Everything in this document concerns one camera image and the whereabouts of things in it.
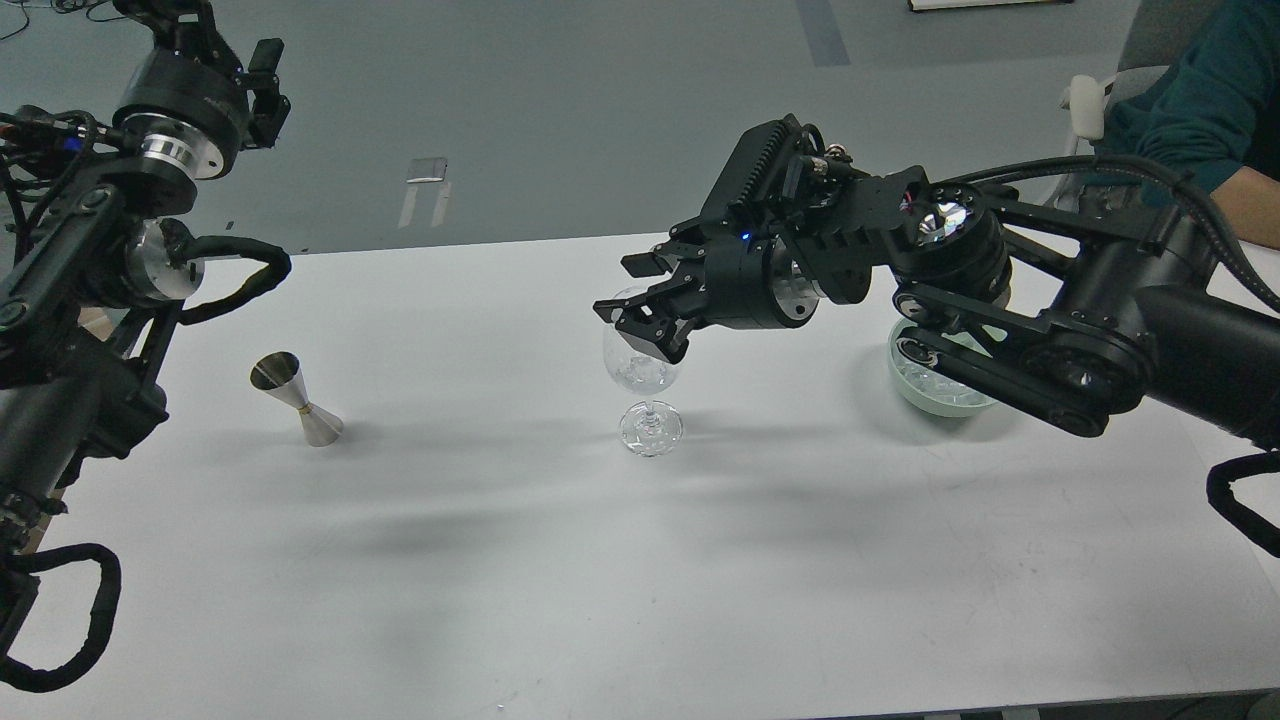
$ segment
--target glass stem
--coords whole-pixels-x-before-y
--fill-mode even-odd
[[[653,409],[652,401],[649,400],[644,401],[644,415],[640,416],[640,420],[637,423],[640,424],[640,427],[649,429],[657,428],[658,425],[662,424],[662,418],[659,418],[658,413]]]

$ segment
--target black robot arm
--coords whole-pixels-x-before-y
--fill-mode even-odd
[[[1005,184],[1068,172],[1130,176],[1175,204],[1089,218],[1020,202]],[[1062,255],[1018,228],[1079,250]],[[1014,260],[1061,282],[1034,316],[1005,309]],[[1280,310],[1210,199],[1157,164],[1060,158],[943,182],[919,167],[873,177],[787,115],[742,135],[699,217],[622,260],[634,277],[671,277],[594,310],[636,350],[678,363],[695,329],[800,327],[819,297],[860,302],[886,265],[895,307],[915,322],[895,342],[943,375],[1083,437],[1151,396],[1274,450],[1280,319],[1208,296],[1220,263]],[[983,352],[946,337],[960,332]],[[1280,530],[1231,502],[1215,507],[1280,556]]]
[[[291,268],[279,247],[192,237],[166,217],[191,210],[195,181],[275,142],[288,113],[274,73],[280,41],[260,42],[246,70],[205,1],[116,6],[152,29],[156,47],[111,126],[33,106],[0,114],[0,191],[15,238],[14,269],[0,281],[0,682],[29,692],[59,689],[93,666],[120,589],[119,562],[101,546],[37,550],[49,518],[67,510],[61,492],[84,457],[124,459],[168,419],[156,379],[178,324],[230,313]],[[225,255],[266,266],[230,296],[184,310],[202,260]],[[124,314],[99,340],[78,327],[84,307]],[[54,670],[9,657],[36,574],[77,561],[102,570],[84,647]]]

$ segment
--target white table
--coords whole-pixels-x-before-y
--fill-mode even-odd
[[[46,539],[120,555],[111,647],[65,691],[0,689],[0,716],[774,719],[1280,685],[1276,562],[1204,501],[1245,443],[1151,401],[1092,441],[923,416],[888,384],[886,275],[801,331],[695,333],[662,397],[685,441],[626,452],[636,398],[590,304],[652,242],[298,258],[182,328],[173,419],[87,462]],[[209,275],[206,297],[242,277]],[[275,350],[347,420],[337,445],[250,387]],[[14,655],[78,648],[95,579],[50,575]]]

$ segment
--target bowl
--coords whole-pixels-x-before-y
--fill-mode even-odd
[[[997,401],[972,387],[914,363],[897,350],[897,336],[904,328],[915,325],[906,318],[897,322],[888,333],[888,372],[893,378],[893,388],[908,402],[940,418],[972,418]],[[987,351],[969,333],[943,336],[983,355]]]

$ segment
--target chair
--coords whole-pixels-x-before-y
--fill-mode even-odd
[[[1079,154],[1080,141],[1102,140],[1107,108],[1142,95],[1155,85],[1222,3],[1142,0],[1120,51],[1116,74],[1101,82],[1089,76],[1075,76],[1062,94],[1060,106],[1071,113],[1071,129],[1062,155]],[[1076,211],[1080,183],[1080,176],[1062,176],[1041,204]]]

